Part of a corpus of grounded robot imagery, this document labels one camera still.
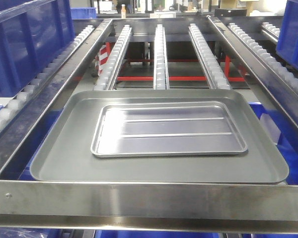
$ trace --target bottle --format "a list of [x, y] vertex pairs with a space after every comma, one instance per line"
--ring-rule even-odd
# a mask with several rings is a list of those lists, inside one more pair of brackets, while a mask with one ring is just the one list
[[121, 5], [121, 18], [126, 18], [126, 8], [124, 4]]
[[153, 0], [146, 0], [146, 13], [154, 13]]

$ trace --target stainless steel tray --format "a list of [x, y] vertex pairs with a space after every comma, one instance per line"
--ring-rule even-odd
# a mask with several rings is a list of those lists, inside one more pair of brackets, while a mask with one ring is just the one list
[[[117, 104], [220, 102], [248, 146], [237, 155], [97, 158], [90, 151], [102, 108]], [[90, 91], [66, 104], [31, 164], [46, 181], [278, 183], [288, 166], [244, 98], [232, 90]]]
[[227, 107], [218, 101], [108, 105], [91, 144], [97, 157], [229, 155], [246, 150]]

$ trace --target metal tray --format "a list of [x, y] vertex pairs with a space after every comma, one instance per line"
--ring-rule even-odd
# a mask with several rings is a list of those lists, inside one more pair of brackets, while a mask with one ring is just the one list
[[[227, 107], [248, 146], [247, 152], [106, 159], [90, 151], [96, 120], [108, 105], [214, 101]], [[232, 90], [181, 89], [74, 95], [38, 150], [30, 171], [35, 179], [46, 181], [279, 183], [289, 169], [240, 94]]]
[[100, 113], [91, 145], [97, 157], [229, 155], [246, 150], [227, 107], [218, 101], [108, 105]]

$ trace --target roller conveyor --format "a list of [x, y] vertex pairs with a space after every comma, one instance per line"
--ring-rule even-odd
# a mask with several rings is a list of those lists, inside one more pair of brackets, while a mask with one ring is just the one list
[[[6, 180], [13, 179], [13, 175], [20, 172], [15, 170], [16, 164], [19, 164], [19, 170], [27, 164], [28, 161], [22, 158], [31, 143], [34, 129], [47, 112], [63, 108], [69, 98], [68, 90], [73, 90], [77, 84], [74, 78], [82, 75], [103, 42], [109, 40], [115, 41], [116, 45], [98, 79], [96, 90], [115, 88], [128, 42], [143, 39], [156, 39], [153, 87], [168, 89], [166, 42], [175, 41], [176, 37], [192, 42], [210, 88], [231, 89], [207, 46], [209, 40], [223, 41], [233, 63], [245, 67], [247, 73], [243, 77], [266, 103], [272, 117], [275, 115], [281, 124], [293, 128], [290, 138], [298, 139], [298, 107], [294, 111], [285, 103], [285, 100], [292, 100], [292, 107], [298, 106], [298, 80], [273, 61], [263, 48], [259, 48], [256, 34], [254, 37], [245, 33], [243, 27], [239, 29], [234, 19], [236, 24], [229, 25], [228, 21], [213, 17], [193, 20], [127, 19], [117, 22], [91, 20], [89, 24], [95, 29], [86, 39], [81, 39], [86, 44], [72, 49], [73, 54], [63, 67], [50, 65], [55, 67], [55, 74], [41, 83], [42, 88], [29, 99], [27, 107], [0, 133], [0, 226], [298, 233], [298, 186]], [[142, 22], [151, 23], [146, 35], [138, 27]], [[171, 27], [174, 23], [179, 29]], [[272, 79], [283, 84], [278, 83], [276, 87]], [[26, 90], [35, 91], [32, 86], [27, 86]], [[171, 94], [169, 90], [159, 91], [155, 92], [157, 98]], [[286, 94], [284, 99], [281, 99], [281, 91]]]

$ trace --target metal rail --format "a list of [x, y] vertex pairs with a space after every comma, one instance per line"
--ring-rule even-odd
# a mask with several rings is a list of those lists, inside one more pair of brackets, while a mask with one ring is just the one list
[[207, 78], [209, 87], [211, 89], [231, 89], [219, 63], [209, 48], [208, 43], [195, 24], [190, 24], [189, 35], [200, 65]]
[[57, 102], [64, 103], [70, 97], [78, 81], [89, 66], [101, 45], [111, 32], [112, 20], [104, 20], [88, 36], [64, 66], [52, 77], [42, 91], [14, 119], [0, 135], [0, 178], [13, 178], [16, 170], [22, 171], [28, 161], [31, 133], [42, 117]]
[[266, 35], [273, 43], [277, 44], [280, 35], [280, 29], [270, 24], [269, 22], [263, 22], [262, 33]]
[[168, 59], [164, 27], [159, 24], [155, 29], [153, 89], [169, 89]]
[[125, 25], [108, 57], [105, 68], [97, 80], [94, 90], [112, 90], [114, 88], [128, 48], [130, 36], [131, 27], [129, 25]]
[[0, 180], [0, 226], [298, 233], [298, 186]]

